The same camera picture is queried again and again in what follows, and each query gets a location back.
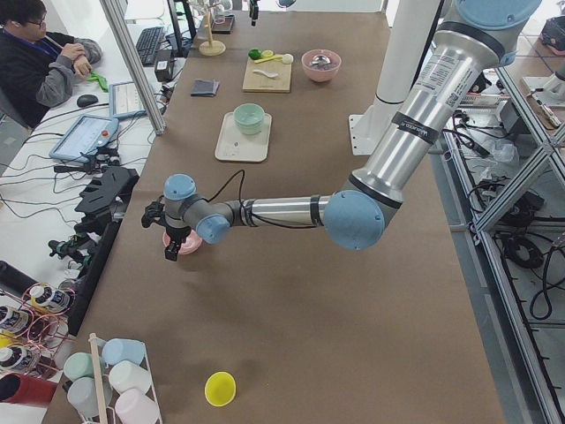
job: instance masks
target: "keyboard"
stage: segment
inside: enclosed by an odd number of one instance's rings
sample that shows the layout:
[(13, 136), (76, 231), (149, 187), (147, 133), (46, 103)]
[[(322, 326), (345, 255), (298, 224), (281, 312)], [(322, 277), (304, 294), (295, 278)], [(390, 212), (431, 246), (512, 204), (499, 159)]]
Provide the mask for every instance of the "keyboard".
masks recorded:
[(153, 26), (141, 31), (138, 42), (135, 43), (135, 49), (144, 66), (154, 65), (164, 32), (163, 26)]

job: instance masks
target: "spoon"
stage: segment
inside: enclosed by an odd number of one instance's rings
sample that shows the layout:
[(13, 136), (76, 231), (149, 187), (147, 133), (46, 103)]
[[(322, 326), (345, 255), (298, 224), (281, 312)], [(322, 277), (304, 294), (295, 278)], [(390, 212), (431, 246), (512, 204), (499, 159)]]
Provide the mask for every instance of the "spoon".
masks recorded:
[(253, 69), (253, 73), (260, 73), (261, 75), (265, 75), (267, 78), (276, 78), (279, 76), (276, 72), (267, 72), (262, 69)]
[(279, 60), (282, 59), (283, 55), (273, 55), (269, 57), (263, 57), (262, 59), (253, 60), (256, 64), (262, 64), (263, 62), (267, 62), (269, 60)]
[(332, 61), (326, 55), (316, 55), (312, 58), (309, 65), (316, 68), (321, 68), (322, 66), (331, 63)]

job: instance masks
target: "mint green bowl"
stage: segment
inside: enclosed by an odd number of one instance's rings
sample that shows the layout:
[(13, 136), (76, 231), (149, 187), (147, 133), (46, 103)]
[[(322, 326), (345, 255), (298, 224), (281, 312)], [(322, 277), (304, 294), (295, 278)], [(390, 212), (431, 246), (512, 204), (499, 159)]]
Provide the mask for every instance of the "mint green bowl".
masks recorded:
[(260, 133), (265, 120), (265, 111), (255, 103), (240, 104), (233, 111), (236, 127), (243, 134), (253, 135)]

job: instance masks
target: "tablet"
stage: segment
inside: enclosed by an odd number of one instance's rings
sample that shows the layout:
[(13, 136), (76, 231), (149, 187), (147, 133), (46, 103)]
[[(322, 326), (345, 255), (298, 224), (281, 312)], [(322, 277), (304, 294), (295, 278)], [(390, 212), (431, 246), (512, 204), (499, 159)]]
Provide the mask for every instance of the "tablet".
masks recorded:
[(138, 89), (133, 82), (120, 82), (108, 86), (109, 115), (117, 119), (145, 115)]
[(86, 163), (85, 155), (92, 155), (97, 148), (106, 146), (118, 127), (119, 121), (114, 117), (83, 115), (51, 149), (49, 157)]

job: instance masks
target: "white tray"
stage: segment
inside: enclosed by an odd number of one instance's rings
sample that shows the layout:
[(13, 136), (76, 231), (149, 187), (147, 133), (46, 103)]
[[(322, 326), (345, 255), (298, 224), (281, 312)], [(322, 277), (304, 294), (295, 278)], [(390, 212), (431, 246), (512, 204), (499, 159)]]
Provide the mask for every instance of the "white tray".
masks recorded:
[(233, 112), (226, 113), (215, 147), (215, 158), (219, 161), (263, 162), (267, 159), (272, 122), (273, 118), (266, 113), (261, 132), (245, 135), (237, 129)]

